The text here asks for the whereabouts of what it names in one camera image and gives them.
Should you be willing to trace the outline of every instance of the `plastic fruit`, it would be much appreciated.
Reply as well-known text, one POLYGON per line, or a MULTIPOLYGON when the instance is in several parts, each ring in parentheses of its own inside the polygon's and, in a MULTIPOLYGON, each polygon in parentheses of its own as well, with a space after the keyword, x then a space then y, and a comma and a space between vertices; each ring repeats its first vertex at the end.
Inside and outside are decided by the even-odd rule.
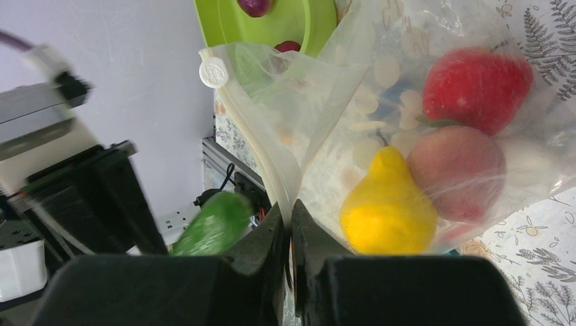
POLYGON ((300 51, 300 44, 294 41, 284 41, 277 46, 274 46, 274 49, 280 52, 288 52, 288 51, 300 51))
POLYGON ((220 254, 242 238, 252 214, 248 198, 232 192, 215 194, 174 244, 173 255, 220 254))
POLYGON ((514 119, 532 81, 532 67, 524 57, 486 48, 455 50, 442 56, 428 74, 424 114, 492 136, 514 119))
POLYGON ((466 126, 444 127, 421 137, 408 167, 440 217, 450 221, 481 222, 506 178, 500 147, 466 126))
POLYGON ((258 18, 270 10, 272 0, 238 0, 238 5, 248 16, 258 18))
POLYGON ((436 223, 432 203, 391 146, 376 154, 340 211, 346 239, 354 250, 368 255, 421 253, 432 241, 436 223))

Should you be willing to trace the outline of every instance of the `clear plastic bag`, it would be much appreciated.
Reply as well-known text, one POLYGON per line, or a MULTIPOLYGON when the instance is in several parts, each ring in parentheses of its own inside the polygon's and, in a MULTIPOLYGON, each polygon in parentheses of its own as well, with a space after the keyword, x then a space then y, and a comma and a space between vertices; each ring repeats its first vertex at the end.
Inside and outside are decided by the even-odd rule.
POLYGON ((201 54, 271 201, 360 253, 443 253, 574 186, 575 112, 480 1, 354 1, 317 59, 201 54))

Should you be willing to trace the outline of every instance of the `white container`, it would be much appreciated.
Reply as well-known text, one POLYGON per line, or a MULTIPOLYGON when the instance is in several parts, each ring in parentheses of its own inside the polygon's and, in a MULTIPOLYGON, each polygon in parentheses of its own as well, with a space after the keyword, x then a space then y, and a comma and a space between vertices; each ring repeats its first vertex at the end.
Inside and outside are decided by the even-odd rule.
POLYGON ((44 240, 0 251, 0 302, 36 292, 47 281, 44 240))

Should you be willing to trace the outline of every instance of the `peach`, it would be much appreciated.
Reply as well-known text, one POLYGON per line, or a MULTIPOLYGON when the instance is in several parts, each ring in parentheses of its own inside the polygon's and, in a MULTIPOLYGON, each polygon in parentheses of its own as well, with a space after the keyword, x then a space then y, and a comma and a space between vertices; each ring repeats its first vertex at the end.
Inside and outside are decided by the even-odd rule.
POLYGON ((481 222, 500 196, 506 163, 500 147, 479 130, 449 126, 416 142, 408 157, 414 182, 440 217, 481 222))

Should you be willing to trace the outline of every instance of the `green plate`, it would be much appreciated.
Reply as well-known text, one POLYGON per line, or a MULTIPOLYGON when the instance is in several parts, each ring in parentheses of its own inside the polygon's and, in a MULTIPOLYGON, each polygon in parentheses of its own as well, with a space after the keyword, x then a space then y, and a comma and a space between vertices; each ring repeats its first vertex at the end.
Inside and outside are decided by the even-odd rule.
POLYGON ((284 41, 302 45, 316 57, 336 28, 334 0, 273 0, 270 11, 252 18, 236 0, 195 0, 208 47, 246 41, 274 47, 284 41))

